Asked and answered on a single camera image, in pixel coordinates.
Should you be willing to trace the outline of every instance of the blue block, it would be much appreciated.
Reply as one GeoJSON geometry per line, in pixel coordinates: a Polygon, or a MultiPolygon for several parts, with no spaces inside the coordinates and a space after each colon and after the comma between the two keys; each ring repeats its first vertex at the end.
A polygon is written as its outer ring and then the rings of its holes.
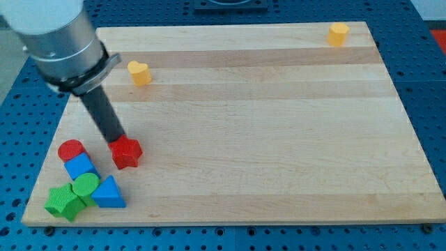
{"type": "Polygon", "coordinates": [[[100,178],[98,171],[85,153],[81,153],[75,158],[65,162],[65,169],[72,180],[88,172],[96,174],[100,178]]]}
{"type": "Polygon", "coordinates": [[[91,195],[100,208],[125,208],[125,201],[119,192],[113,176],[108,176],[91,195]]]}

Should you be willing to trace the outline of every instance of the yellow pentagon block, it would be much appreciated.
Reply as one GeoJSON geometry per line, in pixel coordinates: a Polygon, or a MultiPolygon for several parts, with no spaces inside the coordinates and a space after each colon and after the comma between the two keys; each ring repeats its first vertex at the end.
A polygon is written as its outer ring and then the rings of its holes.
{"type": "Polygon", "coordinates": [[[146,63],[131,61],[127,65],[127,69],[132,75],[133,82],[136,86],[143,86],[152,81],[151,72],[146,63]]]}
{"type": "Polygon", "coordinates": [[[347,39],[347,34],[350,28],[343,22],[335,22],[328,30],[327,42],[331,46],[342,46],[347,39]]]}

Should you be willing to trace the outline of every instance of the wooden table surface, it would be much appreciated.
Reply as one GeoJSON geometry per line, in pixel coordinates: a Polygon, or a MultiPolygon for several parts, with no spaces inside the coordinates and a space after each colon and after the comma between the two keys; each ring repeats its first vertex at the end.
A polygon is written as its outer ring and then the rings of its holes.
{"type": "Polygon", "coordinates": [[[29,226],[336,225],[444,222],[446,201],[364,22],[343,47],[330,23],[101,28],[123,63],[104,88],[138,168],[115,167],[76,97],[22,222],[29,226]],[[126,70],[151,67],[136,87],[126,70]],[[57,148],[85,145],[127,208],[53,218],[48,189],[70,182],[57,148]]]}

